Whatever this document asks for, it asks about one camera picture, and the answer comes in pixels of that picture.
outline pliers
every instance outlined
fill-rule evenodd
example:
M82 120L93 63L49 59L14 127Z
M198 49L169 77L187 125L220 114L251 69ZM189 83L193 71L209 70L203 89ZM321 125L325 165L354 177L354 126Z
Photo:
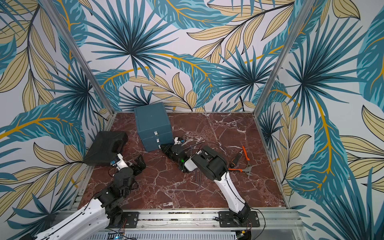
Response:
M245 147L243 146L243 151L244 151L244 156L245 156L245 159L247 160L247 167L244 168L244 169L237 169L237 168L228 168L229 171L239 171L239 172L244 172L245 174L247 174L248 176L251 176L251 170L253 168L253 166L251 166L251 163L250 163L250 160L249 160L249 157L247 156L247 151L245 150Z

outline screwdriver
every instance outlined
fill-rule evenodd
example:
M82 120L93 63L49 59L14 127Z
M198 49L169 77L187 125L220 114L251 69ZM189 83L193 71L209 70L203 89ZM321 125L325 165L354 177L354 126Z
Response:
M229 168L234 168L236 167L237 163L239 162L239 159L241 158L243 154L243 150L241 150L241 152L239 152L238 154L236 154L236 156L232 159L232 162L229 163Z

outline black wire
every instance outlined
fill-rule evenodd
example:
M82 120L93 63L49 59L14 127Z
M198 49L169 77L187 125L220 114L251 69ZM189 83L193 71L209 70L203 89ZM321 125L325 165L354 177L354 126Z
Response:
M112 231L112 232L115 232L115 233L117 233L117 234L119 234L119 235L125 237L124 240L125 240L125 239L137 240L137 238L134 238L134 237L126 237L126 236L124 236L123 234L121 234L121 233L119 233L119 232L117 232L117 231L115 231L115 230L112 230L112 229L110 229L110 228L105 228L105 229L108 229L108 230L110 230L110 231Z

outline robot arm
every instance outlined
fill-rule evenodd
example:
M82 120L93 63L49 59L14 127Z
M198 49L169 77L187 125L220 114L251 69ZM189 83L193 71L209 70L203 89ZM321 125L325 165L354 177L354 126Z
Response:
M235 224L241 226L242 223L248 220L250 207L237 192L229 176L226 162L216 151L208 146L204 146L185 162L184 167L189 172L199 168L208 179L218 185L227 200L229 209L234 212L233 221Z
M87 205L46 231L36 236L27 234L20 240L84 240L108 226L120 226L122 210L119 204L130 194L135 176L146 167L142 155L135 161L136 164L128 166L118 154L116 161L111 162L118 169L113 181L96 193Z

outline metal pole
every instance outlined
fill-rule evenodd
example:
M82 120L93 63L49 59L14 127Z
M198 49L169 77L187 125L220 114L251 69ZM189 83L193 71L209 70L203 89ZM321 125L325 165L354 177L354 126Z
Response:
M264 86L263 92L261 93L261 95L257 101L255 109L253 110L253 116L255 118L257 116L259 116L260 111L263 107L263 104L264 104L266 98L268 97L269 91L271 91L271 88L273 86L273 82L275 81L277 74L278 74L278 72L279 72L279 70L283 64L283 61L285 60L289 51L291 50L291 47L292 47L293 43L295 42L296 37L301 30L301 26L304 24L309 12L310 12L311 7L313 6L313 3L314 3L314 0L305 0L303 5L301 6L300 11L297 14L297 17L296 17L295 21L293 22L293 25L291 28L292 29L291 33L288 35L287 39L285 40L283 49L281 50L281 52L277 58L275 66L273 67L271 74L269 75L268 80Z
M64 39L65 43L68 45L69 50L72 55L77 60L77 63L80 65L83 70L85 76L88 78L90 83L92 84L93 89L96 94L99 96L100 101L103 103L104 107L108 110L109 114L112 115L114 113L114 109L109 103L108 99L105 97L105 94L101 90L99 83L97 82L95 76L92 73L87 61L85 60L83 54L81 53L79 47L74 41L72 34L66 27L64 20L60 17L60 13L56 9L52 0L40 0L42 3L47 15L50 20L53 22L53 25L56 27L57 31L61 34L61 37Z

